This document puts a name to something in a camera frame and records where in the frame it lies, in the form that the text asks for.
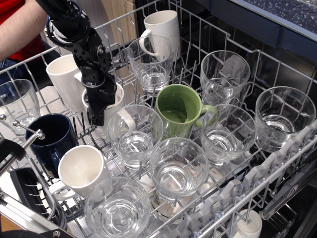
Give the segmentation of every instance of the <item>person's arm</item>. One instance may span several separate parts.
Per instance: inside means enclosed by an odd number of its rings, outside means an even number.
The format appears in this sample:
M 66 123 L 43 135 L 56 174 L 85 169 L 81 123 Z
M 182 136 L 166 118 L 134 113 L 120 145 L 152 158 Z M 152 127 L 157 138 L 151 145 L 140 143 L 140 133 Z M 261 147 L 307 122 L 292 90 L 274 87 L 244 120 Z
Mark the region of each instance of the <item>person's arm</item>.
M 0 60 L 26 46 L 45 27 L 47 14 L 35 0 L 25 4 L 0 25 Z

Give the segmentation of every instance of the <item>red shirt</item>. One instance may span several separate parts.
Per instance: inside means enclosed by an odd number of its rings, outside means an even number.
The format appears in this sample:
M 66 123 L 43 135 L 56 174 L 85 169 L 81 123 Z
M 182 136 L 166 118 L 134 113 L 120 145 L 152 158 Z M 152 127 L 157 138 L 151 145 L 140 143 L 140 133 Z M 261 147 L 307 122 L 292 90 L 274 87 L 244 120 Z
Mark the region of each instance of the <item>red shirt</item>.
M 0 24 L 13 15 L 20 7 L 25 4 L 25 0 L 0 0 Z M 9 58 L 13 60 L 26 60 L 29 57 L 39 54 L 44 49 L 41 37 L 38 35 L 24 48 L 11 55 Z

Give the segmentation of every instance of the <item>countertop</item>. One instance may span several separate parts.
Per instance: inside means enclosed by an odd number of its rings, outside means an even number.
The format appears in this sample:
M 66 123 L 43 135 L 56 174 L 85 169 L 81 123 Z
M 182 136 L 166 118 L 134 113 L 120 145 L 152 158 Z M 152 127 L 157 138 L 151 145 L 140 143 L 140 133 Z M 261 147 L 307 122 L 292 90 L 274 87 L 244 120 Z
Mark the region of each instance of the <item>countertop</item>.
M 317 0 L 243 1 L 317 34 Z

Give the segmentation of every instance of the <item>drinking glass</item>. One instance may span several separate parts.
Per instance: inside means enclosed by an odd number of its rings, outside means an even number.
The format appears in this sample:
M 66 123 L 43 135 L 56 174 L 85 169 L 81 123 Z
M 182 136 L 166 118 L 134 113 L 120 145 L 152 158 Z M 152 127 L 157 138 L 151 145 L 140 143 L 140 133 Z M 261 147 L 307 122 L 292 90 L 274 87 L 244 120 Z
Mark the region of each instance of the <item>drinking glass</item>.
M 15 120 L 21 125 L 29 126 L 40 116 L 39 100 L 29 80 L 16 79 L 0 85 L 0 121 L 20 140 L 25 141 L 25 129 L 14 126 Z
M 240 55 L 215 51 L 204 57 L 201 66 L 202 101 L 204 104 L 230 104 L 251 75 L 250 67 Z
M 136 238 L 148 225 L 150 199 L 130 178 L 113 177 L 101 181 L 90 192 L 85 219 L 100 238 Z
M 255 114 L 257 143 L 274 152 L 315 120 L 316 108 L 302 91 L 280 86 L 259 95 Z
M 154 147 L 163 137 L 163 122 L 151 108 L 125 106 L 109 120 L 108 137 L 126 167 L 138 169 L 148 163 Z
M 256 126 L 245 110 L 220 104 L 204 115 L 202 148 L 212 164 L 221 166 L 248 151 L 256 140 Z
M 168 85 L 174 57 L 174 46 L 169 39 L 141 37 L 128 46 L 127 55 L 144 94 L 156 96 Z
M 166 200 L 192 195 L 208 178 L 209 162 L 195 142 L 173 137 L 160 142 L 150 158 L 151 179 Z

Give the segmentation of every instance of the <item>mug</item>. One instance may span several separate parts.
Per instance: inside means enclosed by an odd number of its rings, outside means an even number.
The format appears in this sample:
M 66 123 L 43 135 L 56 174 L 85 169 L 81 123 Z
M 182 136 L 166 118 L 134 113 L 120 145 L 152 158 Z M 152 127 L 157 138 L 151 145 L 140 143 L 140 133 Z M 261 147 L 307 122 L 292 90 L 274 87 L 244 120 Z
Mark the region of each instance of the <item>mug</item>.
M 163 88 L 157 97 L 155 110 L 163 120 L 163 139 L 189 137 L 193 126 L 201 127 L 198 120 L 212 106 L 202 105 L 197 92 L 182 84 L 171 84 Z
M 58 178 L 58 165 L 63 155 L 78 145 L 69 118 L 62 114 L 47 114 L 33 121 L 29 128 L 34 131 L 41 129 L 45 134 L 45 139 L 36 139 L 30 147 L 47 174 Z M 26 131 L 26 139 L 31 135 L 30 131 Z
M 243 216 L 248 210 L 244 209 L 240 212 L 240 215 Z M 232 235 L 233 238 L 258 238 L 260 237 L 262 230 L 262 219 L 260 215 L 251 210 L 249 212 L 248 220 L 245 221 L 246 215 L 243 216 L 237 223 L 233 224 Z
M 82 100 L 82 103 L 84 105 L 84 108 L 85 108 L 85 112 L 87 112 L 87 109 L 89 107 L 89 103 L 87 102 L 86 100 L 86 93 L 87 93 L 87 90 L 85 90 L 82 94 L 82 97 L 81 97 L 81 100 Z M 103 139 L 105 140 L 106 142 L 109 141 L 109 138 L 108 138 L 108 134 L 107 134 L 107 125 L 108 125 L 108 122 L 110 120 L 110 117 L 117 111 L 119 110 L 120 108 L 123 108 L 125 106 L 125 103 L 124 103 L 124 90 L 122 88 L 122 86 L 120 84 L 117 83 L 117 91 L 115 93 L 115 102 L 114 104 L 112 105 L 109 105 L 106 109 L 105 109 L 105 123 L 103 126 L 97 126 L 96 127 L 96 132 L 97 134 Z
M 73 112 L 83 112 L 81 95 L 85 87 L 81 83 L 81 72 L 74 56 L 65 55 L 53 60 L 46 72 L 65 105 Z
M 148 35 L 168 38 L 174 45 L 174 61 L 180 58 L 180 34 L 176 11 L 165 10 L 155 12 L 144 19 L 144 25 L 146 30 L 142 33 L 141 38 Z M 154 42 L 154 46 L 158 48 L 160 44 L 162 43 L 159 41 Z
M 50 186 L 51 194 L 58 201 L 77 194 L 86 199 L 99 182 L 111 177 L 102 153 L 91 145 L 79 145 L 70 149 L 60 160 L 58 175 L 60 181 Z

